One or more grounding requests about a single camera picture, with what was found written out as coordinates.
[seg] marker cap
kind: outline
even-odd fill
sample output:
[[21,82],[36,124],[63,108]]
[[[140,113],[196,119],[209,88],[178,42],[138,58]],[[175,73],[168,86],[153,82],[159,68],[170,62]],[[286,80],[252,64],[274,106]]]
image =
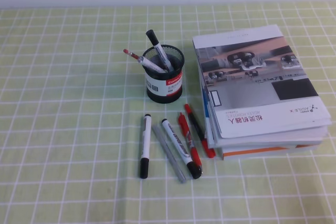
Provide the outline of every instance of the marker cap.
[[140,160],[140,178],[148,177],[148,166],[149,166],[149,159],[146,157],[143,157]]
[[158,39],[157,39],[157,37],[156,37],[156,35],[155,35],[155,33],[152,29],[148,30],[146,32],[146,35],[147,35],[148,39],[151,41],[153,46],[156,46],[159,43],[159,41],[158,41]]
[[189,162],[187,167],[194,179],[198,179],[202,175],[202,170],[194,161]]

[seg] white book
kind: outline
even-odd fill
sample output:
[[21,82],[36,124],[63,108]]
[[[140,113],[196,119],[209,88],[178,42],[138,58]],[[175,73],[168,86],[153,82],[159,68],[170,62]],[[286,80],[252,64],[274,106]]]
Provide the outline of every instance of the white book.
[[329,124],[328,110],[276,25],[193,42],[220,138]]
[[[217,125],[213,120],[212,111],[209,110],[209,124],[206,124],[206,132],[211,132],[208,136],[208,145],[211,148],[224,146],[264,146],[265,143],[269,146],[279,146],[286,144],[319,144],[322,137],[328,133],[326,126],[313,127],[305,130],[292,130],[272,134],[264,134],[250,137],[236,137],[236,138],[221,138],[218,133]],[[330,121],[321,122],[322,125],[328,124]]]

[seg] black mesh pen holder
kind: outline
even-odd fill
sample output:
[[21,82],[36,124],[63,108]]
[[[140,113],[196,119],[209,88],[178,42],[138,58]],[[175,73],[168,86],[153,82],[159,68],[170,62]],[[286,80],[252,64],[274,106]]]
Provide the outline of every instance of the black mesh pen holder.
[[[146,67],[145,70],[147,95],[157,103],[171,103],[176,101],[182,94],[182,68],[184,65],[183,53],[176,47],[161,45],[171,62],[174,71],[157,73]],[[149,48],[143,56],[164,69],[159,54],[154,47]]]

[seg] book cover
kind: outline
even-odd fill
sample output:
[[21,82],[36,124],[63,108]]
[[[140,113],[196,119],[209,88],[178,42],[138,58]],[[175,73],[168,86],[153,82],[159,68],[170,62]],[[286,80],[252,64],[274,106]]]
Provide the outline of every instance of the book cover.
[[222,138],[304,129],[330,118],[276,25],[193,42]]

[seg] grid pattern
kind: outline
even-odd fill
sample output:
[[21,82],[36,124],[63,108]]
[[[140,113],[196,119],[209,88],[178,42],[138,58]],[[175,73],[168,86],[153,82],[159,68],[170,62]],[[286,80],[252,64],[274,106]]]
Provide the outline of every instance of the grid pattern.
[[[181,185],[153,135],[138,179],[143,115],[181,136],[183,104],[202,108],[192,37],[270,24],[332,115],[323,144],[223,162],[196,141],[204,175]],[[186,58],[172,104],[122,53],[142,54],[148,29]],[[336,2],[0,10],[0,45],[0,223],[336,223]]]

